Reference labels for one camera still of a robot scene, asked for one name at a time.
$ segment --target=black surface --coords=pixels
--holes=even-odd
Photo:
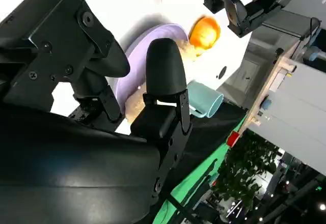
[[[0,113],[1,223],[125,224],[148,213],[159,164],[153,145],[58,115]]]
[[[129,61],[116,40],[112,42],[107,57],[90,60],[87,67],[108,77],[125,77],[130,72]]]
[[[183,62],[177,44],[169,39],[156,39],[148,47],[146,56],[147,93],[164,96],[186,89]]]
[[[104,76],[86,68],[78,80],[71,84],[71,87],[75,96],[85,98],[99,95],[107,87],[107,81]]]
[[[143,138],[163,138],[168,132],[175,116],[175,108],[172,106],[146,105],[132,123],[130,127],[131,133]]]

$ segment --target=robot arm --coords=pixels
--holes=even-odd
[[[0,219],[3,223],[134,223],[149,212],[192,131],[181,55],[147,53],[145,108],[132,135],[105,76],[129,73],[85,0],[24,0],[0,24]],[[80,106],[49,113],[69,82]],[[177,106],[157,105],[157,100]]]

